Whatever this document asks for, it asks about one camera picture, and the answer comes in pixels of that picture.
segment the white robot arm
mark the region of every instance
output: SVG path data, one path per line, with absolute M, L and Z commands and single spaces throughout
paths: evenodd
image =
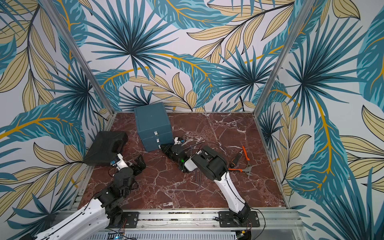
M 116 161 L 111 162 L 118 169 L 113 181 L 87 205 L 46 231 L 36 236 L 24 235 L 20 240 L 84 240 L 108 226 L 120 226 L 122 210 L 119 204 L 131 192 L 135 176 L 146 167 L 141 155 L 135 161 L 136 164 L 128 166 L 118 154 Z

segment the metal mounting plate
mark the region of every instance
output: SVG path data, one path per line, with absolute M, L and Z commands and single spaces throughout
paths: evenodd
M 233 222 L 233 212 L 230 211 L 222 211 L 218 212 L 218 217 L 220 219 L 220 227 L 238 227 Z M 251 226 L 249 222 L 243 223 L 242 227 L 260 227 L 259 217 L 257 216 L 256 211 L 251 211 L 248 215 L 248 219 L 251 221 Z

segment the black bracket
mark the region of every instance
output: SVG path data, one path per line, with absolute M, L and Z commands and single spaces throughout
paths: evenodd
M 139 219 L 139 212 L 123 212 L 121 219 L 124 222 L 125 219 L 127 219 L 124 228 L 136 228 L 137 221 Z
M 222 211 L 218 212 L 218 220 L 220 223 L 220 227 L 239 227 L 233 222 L 233 214 L 231 211 Z M 248 215 L 248 220 L 242 224 L 240 227 L 250 228 L 252 227 L 260 227 L 259 217 L 257 216 L 256 211 L 251 211 Z

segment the metal pin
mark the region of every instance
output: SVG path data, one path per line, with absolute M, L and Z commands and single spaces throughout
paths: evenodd
M 201 171 L 200 171 L 199 187 L 201 187 Z

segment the wall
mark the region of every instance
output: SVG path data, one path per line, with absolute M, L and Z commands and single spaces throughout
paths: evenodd
M 258 120 L 310 239 L 383 239 L 384 3 L 321 2 Z
M 77 1 L 55 3 L 85 19 Z M 1 1 L 0 19 L 0 231 L 16 239 L 68 207 L 107 114 L 36 0 Z
M 80 50 L 117 111 L 251 111 L 303 0 L 231 2 L 90 1 Z

